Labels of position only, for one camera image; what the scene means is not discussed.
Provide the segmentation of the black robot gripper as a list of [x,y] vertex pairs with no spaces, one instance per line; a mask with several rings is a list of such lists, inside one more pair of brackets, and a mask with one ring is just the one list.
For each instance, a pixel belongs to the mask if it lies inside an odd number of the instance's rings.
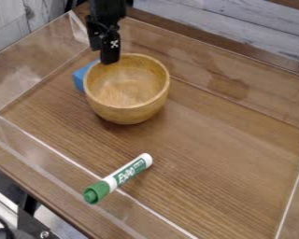
[[89,14],[85,16],[89,46],[93,51],[102,49],[102,63],[112,64],[120,59],[122,37],[119,21],[127,15],[134,0],[89,0]]

